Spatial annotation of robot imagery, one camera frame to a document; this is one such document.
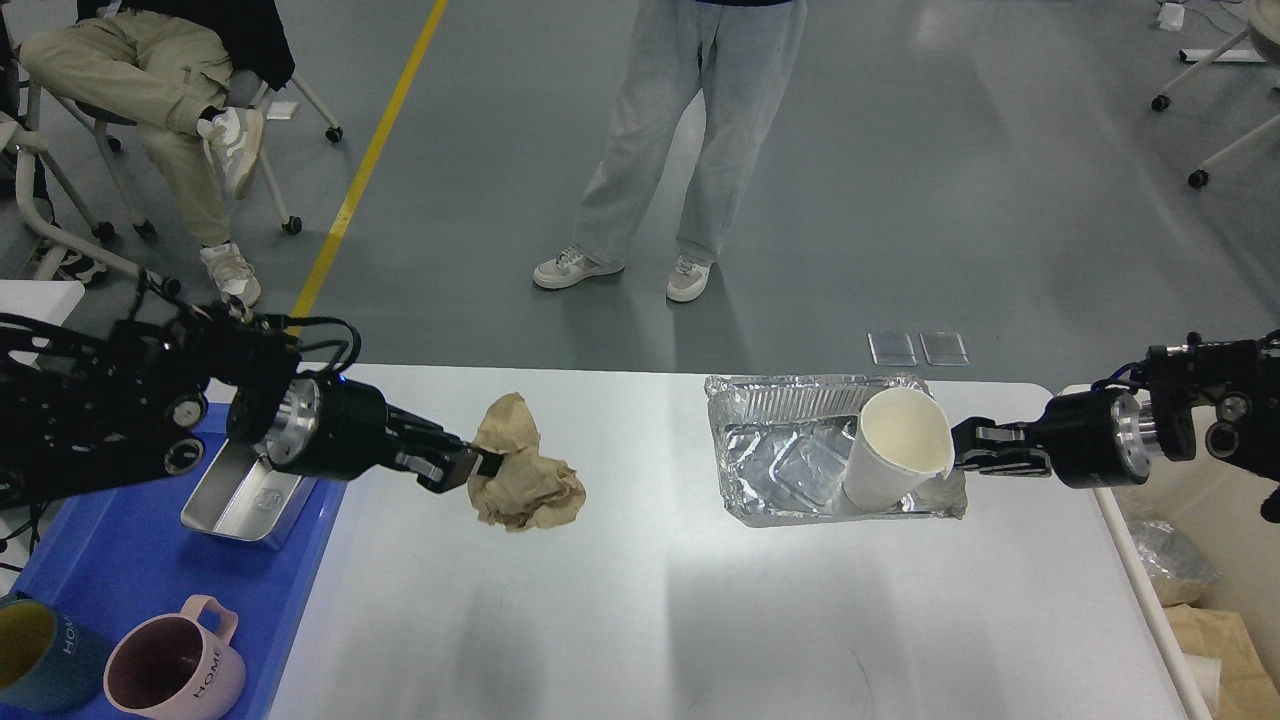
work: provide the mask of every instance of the person's leg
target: person's leg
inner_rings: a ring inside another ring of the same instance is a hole
[[[620,265],[667,164],[676,124],[698,94],[692,0],[641,3],[604,156],[579,202],[573,242],[600,265]]]
[[[154,33],[164,18],[125,13],[36,33],[19,46],[18,61],[54,95],[88,102],[138,124],[195,135],[204,99],[188,97],[180,78],[138,67],[138,40]]]
[[[177,18],[166,18],[148,29],[138,38],[140,67],[180,85],[186,97],[193,100],[193,106],[221,109],[232,64],[218,35]],[[138,137],[169,184],[182,210],[183,223],[204,246],[200,259],[223,300],[237,299],[252,305],[262,288],[253,266],[230,242],[230,218],[223,200],[223,186],[205,154],[206,141],[195,135],[197,128],[201,135],[210,132],[211,123],[207,118],[201,119],[200,111],[183,118],[183,123],[187,122],[192,127],[188,132],[138,123]]]
[[[685,195],[676,245],[694,263],[719,259],[800,47],[805,0],[723,8],[703,72],[707,133]]]
[[[193,100],[183,110],[189,113],[182,118],[188,129],[175,132],[140,122],[138,137],[169,184],[187,229],[202,246],[212,247],[230,238],[230,219],[221,184],[196,135],[196,122],[205,108],[223,106],[232,64],[216,33],[177,18],[168,20],[151,23],[140,35],[138,64],[146,74],[180,87],[182,95]]]

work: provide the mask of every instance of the mug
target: mug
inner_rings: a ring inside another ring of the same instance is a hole
[[[0,598],[0,703],[65,712],[101,689],[110,643],[22,593]]]
[[[218,615],[218,629],[200,614]],[[116,708],[152,720],[216,720],[244,689],[244,660],[230,643],[239,618],[207,594],[152,618],[115,646],[102,689]]]

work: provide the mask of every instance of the blue mug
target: blue mug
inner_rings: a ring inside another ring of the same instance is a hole
[[[102,691],[111,646],[58,610],[15,593],[0,597],[0,703],[65,712]]]

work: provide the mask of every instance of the metal tray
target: metal tray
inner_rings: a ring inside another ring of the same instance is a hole
[[[279,550],[315,483],[273,469],[261,447],[227,442],[183,506],[182,524]]]
[[[840,487],[858,413],[887,387],[928,386],[910,374],[707,378],[707,410],[724,509],[763,528],[869,519],[964,518],[964,471],[938,473],[884,512],[865,512]]]

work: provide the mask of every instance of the pink mug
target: pink mug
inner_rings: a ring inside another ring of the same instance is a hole
[[[218,629],[200,614],[218,615]],[[129,630],[106,660],[102,689],[116,708],[152,720],[216,720],[244,689],[244,660],[230,644],[239,618],[207,594],[187,598],[180,612]]]

